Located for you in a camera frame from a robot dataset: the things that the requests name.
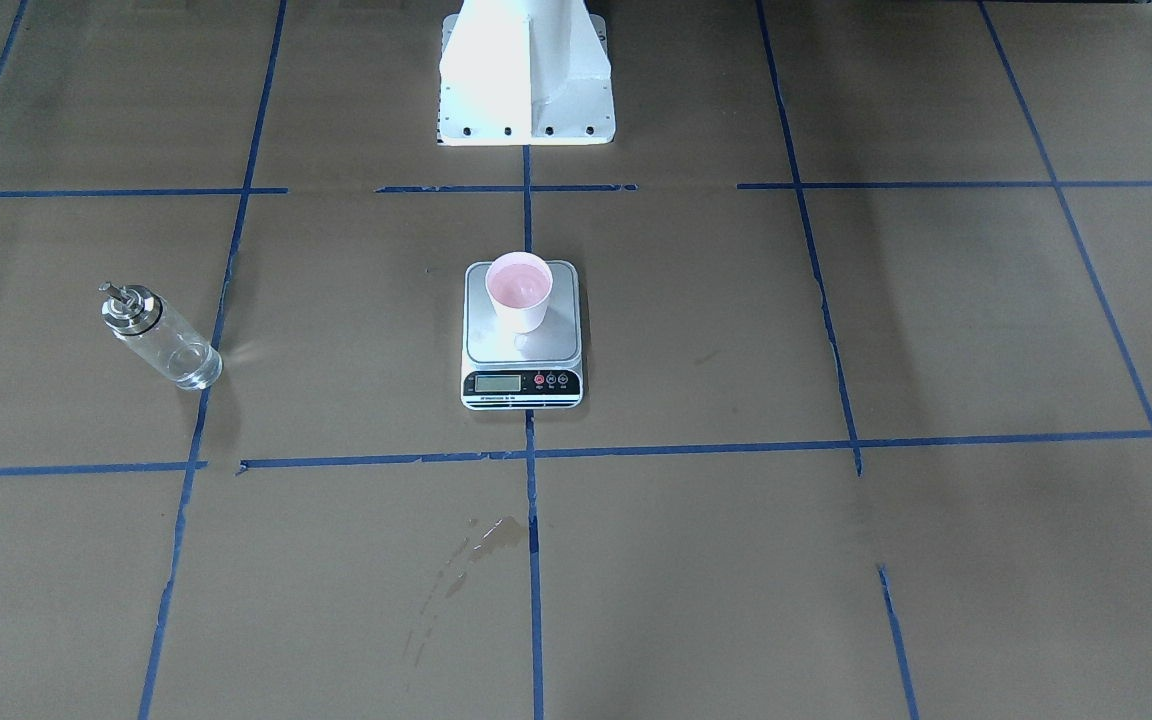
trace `scale control panel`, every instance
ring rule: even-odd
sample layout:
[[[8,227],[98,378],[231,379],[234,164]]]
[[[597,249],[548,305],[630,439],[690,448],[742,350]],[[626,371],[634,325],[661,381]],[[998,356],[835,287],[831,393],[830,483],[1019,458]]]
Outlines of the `scale control panel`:
[[[579,402],[579,376],[562,369],[484,370],[465,377],[461,395],[467,406],[483,409],[570,407]]]

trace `scale platform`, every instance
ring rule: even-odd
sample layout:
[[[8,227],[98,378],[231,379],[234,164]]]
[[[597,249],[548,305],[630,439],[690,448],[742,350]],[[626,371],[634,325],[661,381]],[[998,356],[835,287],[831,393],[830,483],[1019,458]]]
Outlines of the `scale platform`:
[[[465,270],[461,402],[470,410],[576,407],[585,397],[579,341],[579,280],[564,260],[548,260],[554,275],[550,310],[540,327],[515,334],[497,326],[486,275],[492,263]]]

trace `clear glass bottle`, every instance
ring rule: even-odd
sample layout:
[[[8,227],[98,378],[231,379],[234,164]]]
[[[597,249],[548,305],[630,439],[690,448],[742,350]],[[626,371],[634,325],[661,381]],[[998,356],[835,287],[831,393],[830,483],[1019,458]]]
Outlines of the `clear glass bottle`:
[[[105,324],[157,372],[182,389],[204,389],[220,377],[220,354],[174,306],[142,285],[104,283]]]

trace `white mounting plate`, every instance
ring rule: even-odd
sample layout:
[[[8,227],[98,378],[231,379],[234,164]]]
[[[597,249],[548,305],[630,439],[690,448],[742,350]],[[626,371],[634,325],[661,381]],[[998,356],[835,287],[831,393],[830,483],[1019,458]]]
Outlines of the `white mounting plate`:
[[[444,20],[444,53],[460,14]],[[607,55],[607,22],[591,13],[590,22],[598,33],[602,53]],[[509,33],[503,33],[502,40]],[[518,38],[530,45],[530,38]],[[530,74],[530,65],[524,68]],[[531,77],[500,78],[502,83],[526,83],[531,90]],[[612,99],[611,78],[571,78],[563,83],[561,94],[533,101],[531,122],[518,119],[515,124],[500,122],[494,111],[484,111],[483,103],[468,99],[465,92],[439,83],[438,142],[448,146],[502,146],[502,145],[604,145],[616,136],[616,109]]]

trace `gray brown floor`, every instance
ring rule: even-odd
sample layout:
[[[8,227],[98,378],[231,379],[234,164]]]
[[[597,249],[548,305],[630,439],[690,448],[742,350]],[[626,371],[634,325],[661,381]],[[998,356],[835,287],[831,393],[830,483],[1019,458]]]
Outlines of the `gray brown floor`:
[[[591,3],[530,151],[457,6],[0,1],[0,717],[1152,717],[1152,5]],[[470,414],[529,243],[589,395]]]

